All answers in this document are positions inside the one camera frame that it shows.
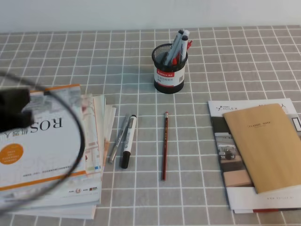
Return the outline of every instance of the silver pen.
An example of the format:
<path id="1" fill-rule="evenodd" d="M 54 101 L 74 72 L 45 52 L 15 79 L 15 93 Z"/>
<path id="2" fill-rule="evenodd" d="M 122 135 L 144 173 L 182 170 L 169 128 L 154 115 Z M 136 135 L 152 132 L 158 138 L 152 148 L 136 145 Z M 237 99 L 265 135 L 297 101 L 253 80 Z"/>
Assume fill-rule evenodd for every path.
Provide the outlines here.
<path id="1" fill-rule="evenodd" d="M 129 115 L 127 114 L 126 117 L 125 117 L 124 120 L 123 120 L 122 131 L 120 132 L 120 134 L 119 134 L 119 136 L 118 136 L 118 138 L 117 138 L 117 140 L 116 140 L 116 142 L 115 142 L 115 146 L 114 146 L 114 148 L 113 148 L 113 150 L 112 150 L 112 153 L 111 153 L 111 156 L 110 156 L 110 158 L 109 158 L 109 163 L 113 163 L 114 160 L 115 160 L 116 153 L 117 153 L 117 149 L 118 149 L 119 144 L 120 144 L 120 142 L 121 142 L 121 139 L 122 139 L 122 137 L 123 137 L 124 131 L 125 131 L 126 128 L 127 128 L 127 125 L 128 125 L 129 120 L 130 120 L 130 117 L 129 117 Z"/>

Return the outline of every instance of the white wall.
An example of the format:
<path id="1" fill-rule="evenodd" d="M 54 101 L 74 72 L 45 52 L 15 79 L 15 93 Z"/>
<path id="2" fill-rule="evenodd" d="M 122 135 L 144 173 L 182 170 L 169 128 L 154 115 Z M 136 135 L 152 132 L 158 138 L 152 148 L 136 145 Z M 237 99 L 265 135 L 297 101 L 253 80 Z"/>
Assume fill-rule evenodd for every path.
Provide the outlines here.
<path id="1" fill-rule="evenodd" d="M 0 32 L 301 24 L 300 11 L 300 0 L 2 0 Z"/>

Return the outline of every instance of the black mesh pen holder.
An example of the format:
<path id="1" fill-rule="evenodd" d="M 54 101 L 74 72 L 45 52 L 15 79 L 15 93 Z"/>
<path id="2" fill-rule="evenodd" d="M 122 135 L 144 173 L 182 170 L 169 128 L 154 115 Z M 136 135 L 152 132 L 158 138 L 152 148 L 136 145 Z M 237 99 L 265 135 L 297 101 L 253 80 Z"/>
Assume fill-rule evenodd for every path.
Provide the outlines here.
<path id="1" fill-rule="evenodd" d="M 154 62 L 154 86 L 161 93 L 172 94 L 179 92 L 184 86 L 185 66 L 188 54 L 177 65 L 164 65 L 166 53 L 171 48 L 171 43 L 156 47 L 151 58 Z"/>

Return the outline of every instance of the orange circle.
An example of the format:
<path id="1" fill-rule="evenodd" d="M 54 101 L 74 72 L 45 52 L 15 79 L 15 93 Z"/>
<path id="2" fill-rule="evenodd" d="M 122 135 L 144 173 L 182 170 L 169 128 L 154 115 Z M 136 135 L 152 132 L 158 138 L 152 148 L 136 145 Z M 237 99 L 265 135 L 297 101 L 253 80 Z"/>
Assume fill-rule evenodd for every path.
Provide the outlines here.
<path id="1" fill-rule="evenodd" d="M 0 162 L 5 165 L 13 164 L 23 155 L 23 147 L 19 144 L 10 144 L 0 151 Z"/>

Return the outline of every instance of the pencil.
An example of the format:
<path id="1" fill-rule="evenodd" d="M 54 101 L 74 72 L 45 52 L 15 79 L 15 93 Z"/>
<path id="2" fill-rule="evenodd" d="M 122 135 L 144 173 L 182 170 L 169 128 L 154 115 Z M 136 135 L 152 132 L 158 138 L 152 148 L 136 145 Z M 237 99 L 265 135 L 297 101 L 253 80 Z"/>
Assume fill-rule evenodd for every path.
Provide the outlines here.
<path id="1" fill-rule="evenodd" d="M 164 144 L 163 144 L 163 167 L 162 180 L 166 179 L 166 163 L 167 163 L 167 141 L 168 141 L 168 112 L 165 112 L 165 127 L 164 127 Z"/>

